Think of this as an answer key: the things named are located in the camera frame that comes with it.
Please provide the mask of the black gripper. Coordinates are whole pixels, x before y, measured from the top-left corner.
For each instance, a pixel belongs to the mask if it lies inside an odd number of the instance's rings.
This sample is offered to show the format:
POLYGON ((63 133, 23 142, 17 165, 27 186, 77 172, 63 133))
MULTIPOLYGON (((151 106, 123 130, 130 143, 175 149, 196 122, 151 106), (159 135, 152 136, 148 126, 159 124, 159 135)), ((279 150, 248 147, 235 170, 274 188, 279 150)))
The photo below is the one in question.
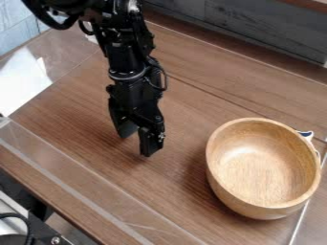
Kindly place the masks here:
POLYGON ((164 128, 155 128, 164 121, 159 108, 163 97, 162 74, 151 68, 138 79, 116 80, 107 86, 108 111, 120 138, 138 130, 140 154, 150 157, 164 147, 164 128))

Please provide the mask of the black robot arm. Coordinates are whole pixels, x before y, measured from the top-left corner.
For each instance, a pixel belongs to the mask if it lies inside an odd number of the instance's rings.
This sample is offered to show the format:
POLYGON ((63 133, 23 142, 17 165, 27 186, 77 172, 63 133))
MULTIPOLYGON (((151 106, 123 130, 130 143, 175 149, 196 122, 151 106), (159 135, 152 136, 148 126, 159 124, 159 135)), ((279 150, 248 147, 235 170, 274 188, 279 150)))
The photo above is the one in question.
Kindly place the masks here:
POLYGON ((146 157, 164 147, 164 116, 159 101, 167 74, 151 56, 155 36, 147 28, 142 0, 21 0, 49 28, 77 25, 96 38, 108 60, 108 111, 120 137, 139 137, 146 157))

